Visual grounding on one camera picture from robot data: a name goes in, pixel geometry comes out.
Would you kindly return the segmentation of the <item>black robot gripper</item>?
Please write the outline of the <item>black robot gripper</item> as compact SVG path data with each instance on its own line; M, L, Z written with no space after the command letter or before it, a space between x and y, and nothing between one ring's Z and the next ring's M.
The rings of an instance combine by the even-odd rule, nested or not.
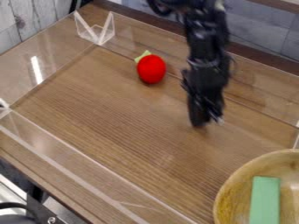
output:
M188 116L192 127L202 127L223 118L223 89L230 83L231 57L213 60L187 58L188 69L182 70L182 87L187 92Z

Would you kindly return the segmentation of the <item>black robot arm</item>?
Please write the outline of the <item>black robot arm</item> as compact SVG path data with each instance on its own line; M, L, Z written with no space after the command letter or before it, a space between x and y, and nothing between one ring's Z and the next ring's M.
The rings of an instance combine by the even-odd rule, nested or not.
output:
M191 125L222 121L223 89L230 83L230 30L223 0L146 0L162 17L172 13L183 24L190 47L188 68L182 70Z

